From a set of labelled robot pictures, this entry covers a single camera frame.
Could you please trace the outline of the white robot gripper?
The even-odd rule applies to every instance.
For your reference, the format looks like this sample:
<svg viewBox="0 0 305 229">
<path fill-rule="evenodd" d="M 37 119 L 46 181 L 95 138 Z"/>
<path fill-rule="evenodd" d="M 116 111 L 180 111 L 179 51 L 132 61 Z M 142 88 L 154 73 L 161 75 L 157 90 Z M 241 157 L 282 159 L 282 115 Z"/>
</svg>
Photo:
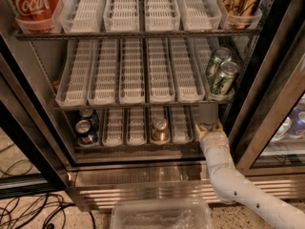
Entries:
<svg viewBox="0 0 305 229">
<path fill-rule="evenodd" d="M 216 131 L 207 131 L 200 124 L 195 124 L 200 147 L 206 158 L 209 175 L 213 176 L 218 169 L 233 168 L 234 162 L 230 153 L 229 139 L 223 130 L 220 119 L 216 123 Z"/>
</svg>

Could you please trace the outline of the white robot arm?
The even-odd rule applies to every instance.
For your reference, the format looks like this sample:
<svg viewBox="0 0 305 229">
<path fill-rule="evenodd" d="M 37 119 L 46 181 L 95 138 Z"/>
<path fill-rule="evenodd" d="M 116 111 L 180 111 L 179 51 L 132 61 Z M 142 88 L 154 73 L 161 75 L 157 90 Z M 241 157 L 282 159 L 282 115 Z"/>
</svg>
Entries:
<svg viewBox="0 0 305 229">
<path fill-rule="evenodd" d="M 210 183 L 219 200 L 248 207 L 275 229 L 305 229 L 303 211 L 265 193 L 236 170 L 229 139 L 220 122 L 212 129 L 196 123 L 195 129 L 206 159 Z"/>
</svg>

